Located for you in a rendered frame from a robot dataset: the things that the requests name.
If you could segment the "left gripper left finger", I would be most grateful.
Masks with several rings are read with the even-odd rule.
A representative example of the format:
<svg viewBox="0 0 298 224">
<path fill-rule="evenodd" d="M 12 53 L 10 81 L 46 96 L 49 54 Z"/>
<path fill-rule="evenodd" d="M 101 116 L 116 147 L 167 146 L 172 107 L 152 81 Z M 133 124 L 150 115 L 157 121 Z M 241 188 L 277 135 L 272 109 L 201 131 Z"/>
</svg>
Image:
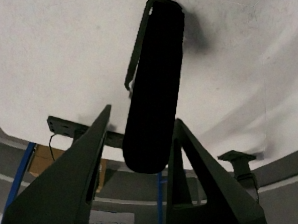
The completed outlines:
<svg viewBox="0 0 298 224">
<path fill-rule="evenodd" d="M 107 104 L 89 129 L 6 207 L 2 224 L 89 224 L 111 108 Z"/>
</svg>

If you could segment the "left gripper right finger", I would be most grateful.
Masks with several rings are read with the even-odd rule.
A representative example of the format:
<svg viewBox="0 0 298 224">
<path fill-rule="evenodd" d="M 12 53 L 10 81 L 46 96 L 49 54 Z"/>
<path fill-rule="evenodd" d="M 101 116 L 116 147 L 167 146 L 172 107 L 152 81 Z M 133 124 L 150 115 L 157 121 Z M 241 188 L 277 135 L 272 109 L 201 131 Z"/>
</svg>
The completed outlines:
<svg viewBox="0 0 298 224">
<path fill-rule="evenodd" d="M 182 148 L 207 196 L 206 204 L 192 203 Z M 168 162 L 166 224 L 266 224 L 263 208 L 180 118 L 175 119 Z"/>
</svg>

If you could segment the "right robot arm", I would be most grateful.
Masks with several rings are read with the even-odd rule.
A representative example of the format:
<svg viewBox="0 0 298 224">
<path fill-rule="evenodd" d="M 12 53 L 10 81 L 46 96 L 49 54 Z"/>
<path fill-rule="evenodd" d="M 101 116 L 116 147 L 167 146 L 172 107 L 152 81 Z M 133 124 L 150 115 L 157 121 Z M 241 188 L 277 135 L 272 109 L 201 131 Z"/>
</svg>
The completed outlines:
<svg viewBox="0 0 298 224">
<path fill-rule="evenodd" d="M 248 157 L 249 156 L 249 157 Z M 248 160 L 247 160 L 248 157 Z M 259 190 L 257 185 L 257 180 L 255 181 L 255 174 L 251 173 L 249 162 L 256 159 L 256 156 L 245 154 L 238 151 L 228 151 L 222 155 L 217 156 L 218 160 L 227 161 L 232 164 L 235 180 L 247 190 L 247 192 L 258 202 L 259 195 L 257 194 Z M 247 163 L 248 161 L 248 163 Z M 252 177 L 253 176 L 253 177 Z M 254 180 L 253 180 L 254 179 Z M 258 197 L 257 197 L 258 195 Z"/>
</svg>

